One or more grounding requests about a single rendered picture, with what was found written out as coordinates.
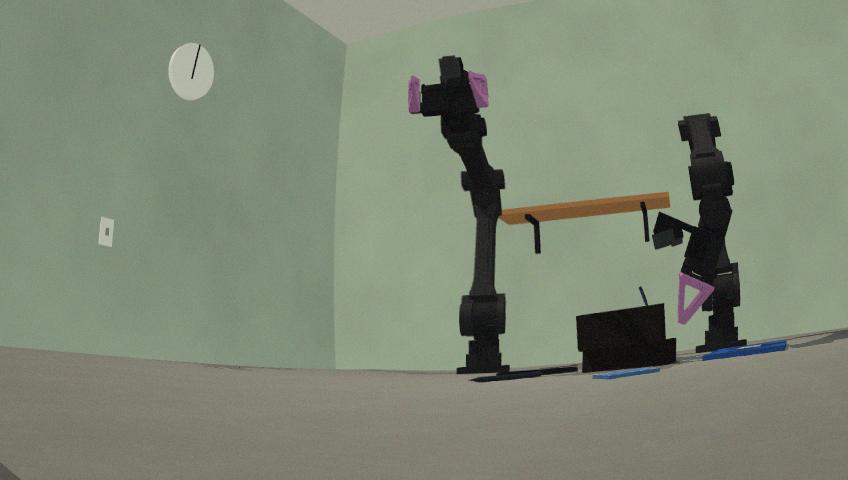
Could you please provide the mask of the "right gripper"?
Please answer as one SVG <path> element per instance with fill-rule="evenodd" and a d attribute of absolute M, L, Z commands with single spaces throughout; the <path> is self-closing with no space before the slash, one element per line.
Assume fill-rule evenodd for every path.
<path fill-rule="evenodd" d="M 420 80 L 412 75 L 408 82 L 408 111 L 411 114 L 422 113 L 425 117 L 442 116 L 448 123 L 465 121 L 468 114 L 478 113 L 479 108 L 489 106 L 486 76 L 472 71 L 468 71 L 468 76 L 449 78 L 446 84 L 422 84 L 420 92 Z"/>

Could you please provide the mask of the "blue notebook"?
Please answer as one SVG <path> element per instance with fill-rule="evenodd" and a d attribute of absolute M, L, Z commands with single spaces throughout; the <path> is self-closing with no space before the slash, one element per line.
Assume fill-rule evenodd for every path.
<path fill-rule="evenodd" d="M 782 343 L 782 342 L 783 342 L 783 343 Z M 772 343 L 772 344 L 771 344 L 771 343 Z M 776 344 L 776 343 L 777 343 L 777 344 Z M 780 343 L 781 343 L 781 344 L 780 344 Z M 769 344 L 770 344 L 770 345 L 769 345 Z M 777 352 L 777 351 L 785 351 L 785 348 L 786 348 L 786 347 L 785 347 L 785 346 L 786 346 L 786 341 L 781 341 L 781 342 L 780 342 L 780 341 L 777 341 L 777 342 L 770 342 L 770 343 L 768 343 L 768 344 L 767 344 L 767 343 L 763 343 L 763 344 L 761 344 L 760 346 L 758 346 L 758 345 L 760 345 L 760 344 L 757 344 L 757 345 L 755 344 L 755 345 L 750 345 L 750 346 L 749 346 L 749 345 L 747 345 L 748 347 L 747 347 L 747 346 L 743 346 L 743 347 L 742 347 L 742 346 L 740 346 L 741 348 L 740 348 L 740 347 L 737 347 L 737 348 L 736 348 L 736 347 L 732 347 L 732 348 L 730 348 L 730 349 L 729 349 L 729 348 L 725 348 L 725 349 L 723 349 L 723 350 L 722 350 L 722 349 L 719 349 L 719 350 L 717 350 L 717 351 L 714 351 L 714 352 L 709 353 L 709 355 L 708 355 L 708 354 L 706 354 L 706 355 L 708 355 L 708 356 L 703 355 L 703 361 L 706 361 L 706 360 L 714 360 L 714 359 L 722 359 L 722 358 L 730 358 L 730 357 L 738 357 L 738 356 L 746 356 L 746 355 L 754 355 L 754 354 L 761 354 L 761 353 L 769 353 L 769 352 Z M 768 346 L 767 346 L 767 345 L 768 345 Z M 776 346 L 776 345 L 777 345 L 777 346 Z M 784 345 L 784 346 L 780 346 L 780 345 Z M 745 348 L 745 347 L 746 347 L 746 348 Z M 766 348 L 763 348 L 763 347 L 766 347 Z M 770 348 L 767 348 L 767 347 L 770 347 Z M 738 349 L 738 348 L 739 348 L 739 349 Z M 743 349 L 743 348 L 744 348 L 744 349 Z M 728 349 L 728 350 L 727 350 L 727 349 Z M 732 350 L 732 349 L 733 349 L 733 350 Z M 736 349 L 737 349 L 737 350 L 736 350 Z M 747 350 L 746 350 L 746 349 L 747 349 Z M 750 350 L 750 349 L 755 349 L 755 350 Z M 721 351 L 720 351 L 720 350 L 721 350 Z M 725 351 L 725 350 L 726 350 L 726 351 Z M 739 351 L 739 350 L 740 350 L 740 351 Z M 719 351 L 719 352 L 718 352 L 718 351 Z M 724 352 L 723 352 L 723 351 L 724 351 Z M 733 351 L 736 351 L 736 352 L 733 352 Z M 737 351 L 739 351 L 739 352 L 737 352 Z M 716 353 L 716 352 L 717 352 L 717 353 Z M 721 353 L 721 352 L 722 352 L 722 353 L 724 353 L 724 354 L 719 354 L 719 353 Z M 716 353 L 716 354 L 715 354 L 715 353 Z"/>

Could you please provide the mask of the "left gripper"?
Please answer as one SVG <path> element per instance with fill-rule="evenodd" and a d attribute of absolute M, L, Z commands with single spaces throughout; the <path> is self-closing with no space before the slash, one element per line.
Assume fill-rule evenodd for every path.
<path fill-rule="evenodd" d="M 680 284 L 678 295 L 678 323 L 681 323 L 683 325 L 685 325 L 689 321 L 689 319 L 694 315 L 694 313 L 700 308 L 700 306 L 705 302 L 705 300 L 715 289 L 715 287 L 710 285 L 713 285 L 714 279 L 717 278 L 719 272 L 719 270 L 714 270 L 713 268 L 716 268 L 719 255 L 723 246 L 724 238 L 717 235 L 716 239 L 714 239 L 715 233 L 711 231 L 709 231 L 709 233 L 711 233 L 711 238 L 703 263 L 686 256 L 681 268 L 681 272 L 679 273 Z M 710 268 L 709 266 L 712 268 Z M 692 271 L 693 273 L 696 273 L 702 277 L 693 274 Z M 700 291 L 693 299 L 693 301 L 689 304 L 689 306 L 684 310 L 686 285 L 691 286 Z"/>

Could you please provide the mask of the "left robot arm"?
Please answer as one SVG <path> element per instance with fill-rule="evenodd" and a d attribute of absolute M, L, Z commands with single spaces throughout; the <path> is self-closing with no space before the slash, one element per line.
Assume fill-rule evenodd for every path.
<path fill-rule="evenodd" d="M 724 238 L 715 268 L 719 270 L 718 274 L 722 275 L 717 275 L 717 278 L 714 279 L 711 286 L 715 289 L 702 304 L 702 311 L 713 311 L 713 315 L 708 316 L 709 330 L 705 331 L 705 345 L 696 346 L 696 353 L 747 346 L 747 339 L 738 340 L 738 327 L 734 327 L 734 312 L 730 313 L 733 311 L 733 305 L 734 307 L 740 306 L 738 262 L 730 263 L 725 245 L 728 223 L 733 211 L 726 197 L 733 194 L 732 165 L 731 162 L 724 162 L 722 151 L 715 148 L 715 137 L 721 137 L 717 116 L 711 117 L 710 113 L 706 113 L 683 116 L 683 119 L 678 121 L 678 127 L 681 140 L 688 141 L 691 150 L 691 166 L 688 166 L 688 169 L 692 196 L 694 201 L 701 200 L 698 226 L 706 231 L 659 212 L 652 235 L 654 248 L 657 250 L 657 248 L 669 245 L 673 247 L 682 244 L 683 229 L 691 233 L 690 243 L 687 245 L 688 250 L 686 250 L 684 257 L 688 256 L 703 263 L 711 238 L 709 231 L 715 233 L 714 239 L 717 235 Z M 705 158 L 711 156 L 713 158 Z M 721 188 L 725 196 L 721 194 Z M 702 191 L 704 191 L 704 198 L 702 198 Z M 724 269 L 724 267 L 726 268 Z M 723 274 L 728 272 L 732 273 Z M 713 303 L 711 305 L 712 297 Z M 724 307 L 728 307 L 728 310 L 724 310 Z"/>

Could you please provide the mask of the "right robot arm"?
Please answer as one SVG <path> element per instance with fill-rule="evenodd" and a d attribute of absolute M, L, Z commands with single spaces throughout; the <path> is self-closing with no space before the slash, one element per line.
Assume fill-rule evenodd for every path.
<path fill-rule="evenodd" d="M 448 78 L 469 77 L 463 69 L 461 57 L 443 56 L 439 59 L 439 66 L 442 84 L 446 84 Z M 457 368 L 457 374 L 508 372 L 507 366 L 509 369 L 510 365 L 501 366 L 502 353 L 499 353 L 497 338 L 498 334 L 505 334 L 503 309 L 505 323 L 506 299 L 505 293 L 496 293 L 493 281 L 496 224 L 502 216 L 500 189 L 505 189 L 503 169 L 494 170 L 483 147 L 481 149 L 481 137 L 487 136 L 487 127 L 485 118 L 481 118 L 480 114 L 468 114 L 461 123 L 448 123 L 441 116 L 441 133 L 466 167 L 467 171 L 461 171 L 461 185 L 464 191 L 470 190 L 473 211 L 478 218 L 473 284 L 469 295 L 462 295 L 459 310 L 460 334 L 474 336 L 474 340 L 469 341 L 466 367 Z"/>

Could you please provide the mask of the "red glasses case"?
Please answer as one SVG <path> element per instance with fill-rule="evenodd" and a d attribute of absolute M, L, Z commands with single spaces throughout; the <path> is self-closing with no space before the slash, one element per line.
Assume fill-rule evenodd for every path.
<path fill-rule="evenodd" d="M 676 342 L 666 339 L 664 303 L 579 315 L 576 325 L 582 373 L 675 362 Z"/>

